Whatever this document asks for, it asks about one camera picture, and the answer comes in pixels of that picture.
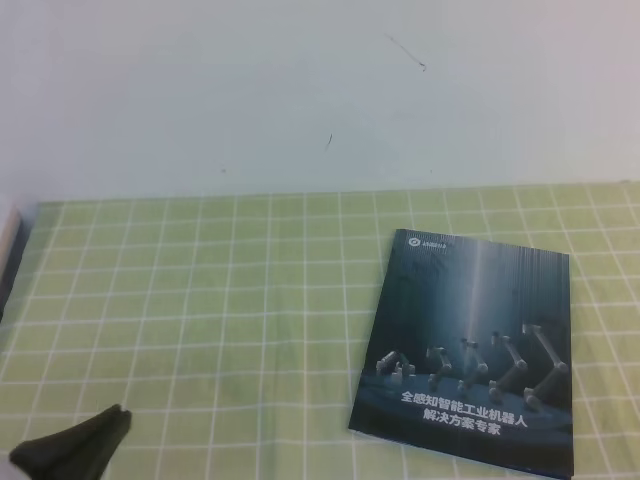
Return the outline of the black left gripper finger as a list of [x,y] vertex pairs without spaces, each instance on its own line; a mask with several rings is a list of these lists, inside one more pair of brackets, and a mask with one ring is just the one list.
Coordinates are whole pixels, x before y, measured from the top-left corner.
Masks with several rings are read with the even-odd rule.
[[68,429],[21,442],[9,452],[11,479],[99,480],[132,426],[114,404]]

